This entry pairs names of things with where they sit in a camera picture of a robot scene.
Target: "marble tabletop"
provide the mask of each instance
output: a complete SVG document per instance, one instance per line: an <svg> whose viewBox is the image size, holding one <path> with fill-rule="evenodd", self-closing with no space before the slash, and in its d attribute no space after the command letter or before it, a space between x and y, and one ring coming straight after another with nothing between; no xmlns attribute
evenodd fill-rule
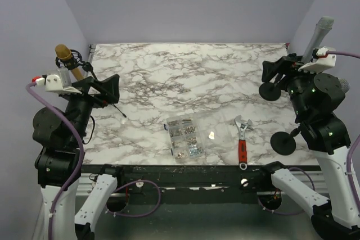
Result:
<svg viewBox="0 0 360 240"><path fill-rule="evenodd" d="M120 75L118 107L94 109L94 135L85 146L85 164L175 165L169 134L170 116L220 112L230 142L206 150L189 165L237 165L238 131L234 118L251 119L247 132L249 165L281 161L286 165L317 165L301 135L296 151L280 156L270 145L277 131L293 130L295 114L286 93L275 102L263 100L262 62L286 54L284 44L98 44L92 65L99 80Z"/></svg>

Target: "adjustable wrench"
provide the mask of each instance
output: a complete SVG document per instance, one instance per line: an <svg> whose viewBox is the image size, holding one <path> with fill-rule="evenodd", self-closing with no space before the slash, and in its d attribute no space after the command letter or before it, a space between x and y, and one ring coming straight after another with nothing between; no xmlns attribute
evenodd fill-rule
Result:
<svg viewBox="0 0 360 240"><path fill-rule="evenodd" d="M245 130L254 130L253 122L249 119L246 123L241 121L241 116L235 117L235 124L238 131L238 164L241 170L248 168L248 153L246 151Z"/></svg>

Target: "round black base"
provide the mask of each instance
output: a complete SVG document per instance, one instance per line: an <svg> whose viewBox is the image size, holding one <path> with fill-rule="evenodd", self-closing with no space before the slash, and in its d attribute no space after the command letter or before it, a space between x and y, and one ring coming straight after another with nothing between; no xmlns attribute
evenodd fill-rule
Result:
<svg viewBox="0 0 360 240"><path fill-rule="evenodd" d="M287 132L277 132L271 136L270 144L274 151L282 156L294 153L296 149L295 139Z"/></svg>
<svg viewBox="0 0 360 240"><path fill-rule="evenodd" d="M263 83L259 87L260 96L267 101L276 101L281 96L281 90L274 83Z"/></svg>

